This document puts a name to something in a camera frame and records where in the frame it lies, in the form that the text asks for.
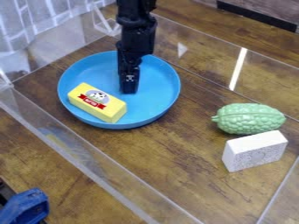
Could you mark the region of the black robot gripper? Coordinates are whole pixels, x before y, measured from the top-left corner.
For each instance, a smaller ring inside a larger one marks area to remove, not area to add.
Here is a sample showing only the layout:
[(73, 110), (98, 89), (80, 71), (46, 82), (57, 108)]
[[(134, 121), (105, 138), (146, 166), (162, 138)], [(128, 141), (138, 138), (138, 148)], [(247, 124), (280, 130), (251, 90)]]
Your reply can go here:
[(121, 39), (116, 43), (116, 65), (120, 90), (134, 94), (138, 87), (141, 57), (153, 53), (157, 22), (150, 15), (156, 0), (116, 0), (116, 22), (121, 25)]

